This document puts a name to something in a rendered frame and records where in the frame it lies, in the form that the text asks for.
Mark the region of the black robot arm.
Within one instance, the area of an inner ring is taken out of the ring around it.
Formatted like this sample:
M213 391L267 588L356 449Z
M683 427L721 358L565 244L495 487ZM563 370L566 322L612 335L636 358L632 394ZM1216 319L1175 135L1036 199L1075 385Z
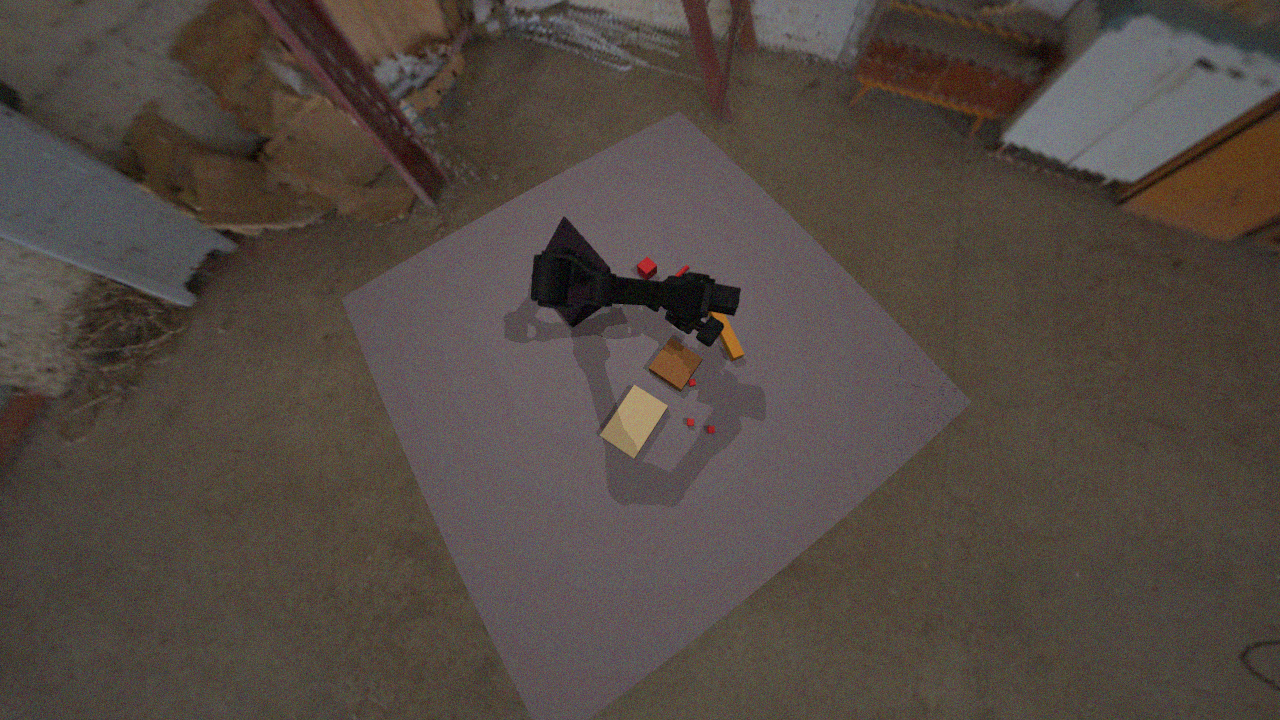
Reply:
M707 318L708 313L733 315L739 307L740 288L716 284L710 275L685 273L668 275L666 281L645 281L618 277L609 272L596 272L585 252L561 246L554 251L541 251L532 259L531 300L538 305L570 311L585 304L611 307L612 304L662 306L677 316ZM568 287L573 281L585 286L590 282L589 299L581 304L566 304Z

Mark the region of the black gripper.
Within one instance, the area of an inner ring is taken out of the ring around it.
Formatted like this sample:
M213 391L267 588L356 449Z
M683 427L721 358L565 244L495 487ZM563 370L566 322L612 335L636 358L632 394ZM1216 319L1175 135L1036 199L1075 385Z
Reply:
M646 305L646 307L650 307L654 313L658 313L660 306ZM672 325L677 327L678 331L684 331L687 334L690 334L692 329L698 331L696 336L698 341L700 341L703 345L707 345L707 347L712 346L717 340L717 337L721 334L721 332L724 329L724 323L716 319L716 316L710 316L707 320L707 323L704 323L701 322L701 318L677 316L675 315L675 313L667 310L666 320L669 322Z

